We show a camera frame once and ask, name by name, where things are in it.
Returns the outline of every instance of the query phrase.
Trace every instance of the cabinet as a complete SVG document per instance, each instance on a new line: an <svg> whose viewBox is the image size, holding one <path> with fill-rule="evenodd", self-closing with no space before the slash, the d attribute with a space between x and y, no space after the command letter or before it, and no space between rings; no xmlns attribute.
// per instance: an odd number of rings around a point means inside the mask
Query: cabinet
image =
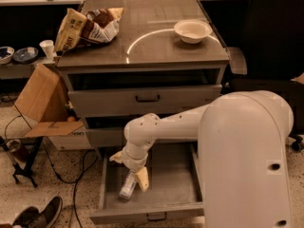
<svg viewBox="0 0 304 228"><path fill-rule="evenodd" d="M175 34L179 20L208 22L197 0L94 0L84 3L82 13L101 8L124 8L116 38L68 51L58 64L76 114L104 161L100 208L91 219L103 224L202 216L195 147L154 146L148 163L153 190L135 190L130 202L118 199L126 168L107 157L124 146L131 119L150 112L172 115L215 100L229 61L225 47L214 32L195 45Z"/></svg>

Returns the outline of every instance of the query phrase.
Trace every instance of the box flap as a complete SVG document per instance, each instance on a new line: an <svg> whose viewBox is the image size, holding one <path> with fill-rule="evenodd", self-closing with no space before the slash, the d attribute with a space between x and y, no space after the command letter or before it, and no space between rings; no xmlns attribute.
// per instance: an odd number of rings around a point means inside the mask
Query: box flap
<svg viewBox="0 0 304 228"><path fill-rule="evenodd" d="M26 137L43 137L43 136L65 136L74 130L82 127L83 122L44 122L35 125Z"/></svg>
<svg viewBox="0 0 304 228"><path fill-rule="evenodd" d="M60 122L67 119L67 90L60 76L38 65L19 95L15 106L37 122Z"/></svg>

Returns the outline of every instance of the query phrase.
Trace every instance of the snack bag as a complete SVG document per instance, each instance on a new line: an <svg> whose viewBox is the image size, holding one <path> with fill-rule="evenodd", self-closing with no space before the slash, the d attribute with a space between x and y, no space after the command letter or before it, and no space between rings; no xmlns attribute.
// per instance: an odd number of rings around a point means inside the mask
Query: snack bag
<svg viewBox="0 0 304 228"><path fill-rule="evenodd" d="M91 44L108 43L119 32L124 9L95 9L86 15L67 9L59 28L54 51L66 51Z"/></svg>

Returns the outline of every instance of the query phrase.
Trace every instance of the drawer handle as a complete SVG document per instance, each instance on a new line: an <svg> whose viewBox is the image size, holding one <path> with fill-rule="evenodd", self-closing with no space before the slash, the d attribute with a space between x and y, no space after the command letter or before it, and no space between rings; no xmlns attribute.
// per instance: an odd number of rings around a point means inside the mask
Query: drawer handle
<svg viewBox="0 0 304 228"><path fill-rule="evenodd" d="M138 103L156 103L156 102L158 102L160 99L161 99L161 96L160 96L159 94L158 94L155 98L152 98L152 99L144 99L144 98L139 97L138 95L135 96L135 100L136 100Z"/></svg>
<svg viewBox="0 0 304 228"><path fill-rule="evenodd" d="M167 212L158 214L146 214L146 220L148 221L164 221L167 219Z"/></svg>

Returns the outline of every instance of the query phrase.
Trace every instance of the cup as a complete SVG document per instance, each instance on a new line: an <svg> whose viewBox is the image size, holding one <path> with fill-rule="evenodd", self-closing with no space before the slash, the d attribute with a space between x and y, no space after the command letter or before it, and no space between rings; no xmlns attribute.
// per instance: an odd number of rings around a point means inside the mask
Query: cup
<svg viewBox="0 0 304 228"><path fill-rule="evenodd" d="M7 146L9 148L9 152L15 159L17 159L19 162L27 162L29 152L25 146L22 145L20 140L11 140L7 143Z"/></svg>
<svg viewBox="0 0 304 228"><path fill-rule="evenodd" d="M54 56L57 56L54 52L54 42L52 40L45 40L39 44L40 48L44 51L49 60L53 60Z"/></svg>

